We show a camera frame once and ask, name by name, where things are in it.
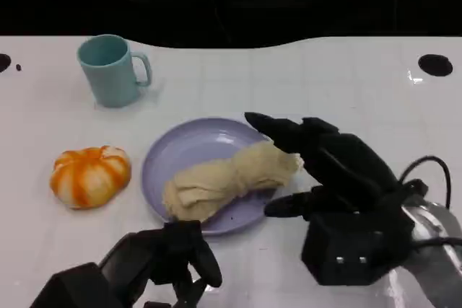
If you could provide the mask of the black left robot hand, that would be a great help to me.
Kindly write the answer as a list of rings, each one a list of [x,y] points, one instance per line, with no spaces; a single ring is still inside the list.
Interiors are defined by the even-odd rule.
[[[219,264],[199,221],[128,233],[98,267],[123,307],[132,307],[149,281],[172,285],[178,302],[187,307],[198,304],[207,286],[222,285]]]

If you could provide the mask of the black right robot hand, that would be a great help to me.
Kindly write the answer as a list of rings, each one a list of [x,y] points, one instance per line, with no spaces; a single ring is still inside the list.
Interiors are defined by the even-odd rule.
[[[319,212],[371,211],[403,188],[390,167],[363,140],[320,118],[303,118],[296,123],[246,112],[245,119],[278,149],[300,155],[305,171],[318,182],[308,192],[267,203],[267,217],[302,216],[309,220]]]

